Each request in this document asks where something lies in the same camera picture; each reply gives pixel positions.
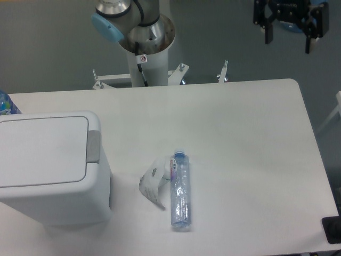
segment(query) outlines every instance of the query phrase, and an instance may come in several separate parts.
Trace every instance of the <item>bottle cap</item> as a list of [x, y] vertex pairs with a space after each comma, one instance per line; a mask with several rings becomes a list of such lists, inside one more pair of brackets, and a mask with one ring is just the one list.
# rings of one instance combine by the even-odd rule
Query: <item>bottle cap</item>
[[175, 154], [185, 154], [185, 150], [183, 148], [177, 148], [174, 151], [174, 155]]

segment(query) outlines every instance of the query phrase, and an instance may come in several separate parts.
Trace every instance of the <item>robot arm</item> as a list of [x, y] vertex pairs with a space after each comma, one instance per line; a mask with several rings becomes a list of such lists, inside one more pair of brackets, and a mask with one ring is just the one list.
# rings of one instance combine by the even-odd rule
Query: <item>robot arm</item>
[[[265, 17], [265, 7], [269, 6], [272, 14]], [[311, 5], [310, 0], [255, 0], [254, 24], [265, 30], [265, 43], [273, 40], [272, 22], [294, 23], [306, 36], [305, 53], [311, 51], [311, 40], [323, 37], [329, 29], [328, 3]]]

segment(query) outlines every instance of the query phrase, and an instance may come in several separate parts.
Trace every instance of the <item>black object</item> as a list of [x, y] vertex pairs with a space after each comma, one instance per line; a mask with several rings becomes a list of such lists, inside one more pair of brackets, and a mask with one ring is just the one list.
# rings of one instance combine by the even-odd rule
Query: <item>black object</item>
[[325, 217], [322, 219], [322, 225], [324, 228], [324, 233], [328, 243], [339, 244], [341, 243], [341, 217]]
[[[254, 24], [265, 29], [265, 43], [273, 40], [272, 22], [294, 23], [306, 36], [305, 53], [310, 53], [311, 39], [323, 37], [329, 29], [329, 5], [327, 2], [317, 6], [310, 0], [254, 0]], [[265, 7], [269, 6], [272, 14], [265, 17]]]

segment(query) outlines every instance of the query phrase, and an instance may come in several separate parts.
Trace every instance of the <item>cable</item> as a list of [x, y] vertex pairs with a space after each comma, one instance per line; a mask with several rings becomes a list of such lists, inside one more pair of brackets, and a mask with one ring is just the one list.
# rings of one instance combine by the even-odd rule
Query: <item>cable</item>
[[[138, 54], [139, 54], [139, 43], [135, 42], [135, 55], [138, 56]], [[139, 72], [141, 73], [144, 86], [145, 87], [149, 87], [149, 84], [148, 84], [147, 80], [145, 79], [145, 76], [144, 76], [144, 73], [143, 73], [143, 70], [142, 70], [142, 66], [141, 66], [140, 63], [137, 64], [137, 68], [139, 69]]]

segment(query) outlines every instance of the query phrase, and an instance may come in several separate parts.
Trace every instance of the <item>bottle label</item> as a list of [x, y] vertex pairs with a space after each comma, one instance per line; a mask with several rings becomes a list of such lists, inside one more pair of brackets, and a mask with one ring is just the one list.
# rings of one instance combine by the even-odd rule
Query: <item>bottle label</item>
[[170, 181], [176, 177], [177, 163], [174, 158], [170, 159]]
[[4, 109], [0, 111], [0, 115], [10, 115], [11, 114], [11, 108]]

